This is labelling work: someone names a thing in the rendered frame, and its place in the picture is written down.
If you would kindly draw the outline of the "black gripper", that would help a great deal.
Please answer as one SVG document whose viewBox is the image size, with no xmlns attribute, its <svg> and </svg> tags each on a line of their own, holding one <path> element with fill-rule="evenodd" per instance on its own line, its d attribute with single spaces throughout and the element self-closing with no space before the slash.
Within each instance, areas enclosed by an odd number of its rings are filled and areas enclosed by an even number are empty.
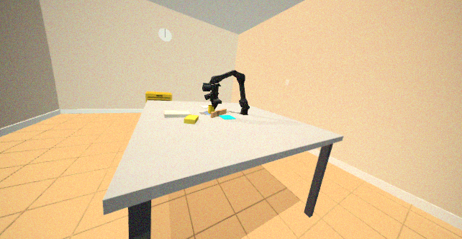
<svg viewBox="0 0 462 239">
<path fill-rule="evenodd" d="M 222 101 L 220 99 L 218 99 L 218 92 L 211 92 L 213 94 L 213 99 L 211 98 L 210 99 L 210 102 L 212 103 L 212 106 L 214 107 L 214 109 L 216 109 L 217 105 L 218 104 L 221 104 Z"/>
</svg>

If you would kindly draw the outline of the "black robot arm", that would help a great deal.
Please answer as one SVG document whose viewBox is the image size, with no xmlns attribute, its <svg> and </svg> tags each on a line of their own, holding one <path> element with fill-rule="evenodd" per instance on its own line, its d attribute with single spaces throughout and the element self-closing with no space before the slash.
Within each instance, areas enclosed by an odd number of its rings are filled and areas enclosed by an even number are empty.
<svg viewBox="0 0 462 239">
<path fill-rule="evenodd" d="M 203 83 L 202 90 L 203 91 L 218 92 L 219 86 L 221 86 L 219 84 L 219 82 L 221 80 L 225 79 L 225 78 L 230 77 L 230 76 L 234 76 L 235 78 L 237 78 L 237 82 L 239 83 L 239 87 L 240 87 L 239 105 L 240 105 L 240 107 L 242 107 L 240 114 L 248 115 L 248 110 L 249 110 L 250 107 L 248 105 L 247 99 L 245 98 L 245 86 L 244 86 L 245 74 L 239 73 L 236 70 L 233 70 L 233 71 L 224 73 L 224 74 L 219 75 L 219 76 L 213 76 L 213 77 L 211 77 L 211 81 L 208 84 Z M 212 85 L 212 84 L 214 84 L 214 85 Z M 206 100 L 211 99 L 211 98 L 213 99 L 213 94 L 210 92 L 210 94 L 206 94 L 206 95 L 204 95 L 204 97 L 205 97 Z"/>
</svg>

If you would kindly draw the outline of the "yellow cup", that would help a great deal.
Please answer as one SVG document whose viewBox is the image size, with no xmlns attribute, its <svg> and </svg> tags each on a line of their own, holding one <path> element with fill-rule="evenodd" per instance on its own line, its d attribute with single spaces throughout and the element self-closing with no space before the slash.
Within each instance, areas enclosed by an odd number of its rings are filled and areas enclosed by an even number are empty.
<svg viewBox="0 0 462 239">
<path fill-rule="evenodd" d="M 211 114 L 211 112 L 214 112 L 215 109 L 212 105 L 208 105 L 208 113 Z"/>
</svg>

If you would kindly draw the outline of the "yellow cube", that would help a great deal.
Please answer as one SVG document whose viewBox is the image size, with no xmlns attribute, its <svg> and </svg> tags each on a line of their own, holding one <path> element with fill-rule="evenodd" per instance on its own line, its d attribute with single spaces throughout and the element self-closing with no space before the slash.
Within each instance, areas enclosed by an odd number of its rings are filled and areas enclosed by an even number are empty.
<svg viewBox="0 0 462 239">
<path fill-rule="evenodd" d="M 189 114 L 186 118 L 184 118 L 184 123 L 186 124 L 196 124 L 199 119 L 199 115 L 191 115 Z"/>
</svg>

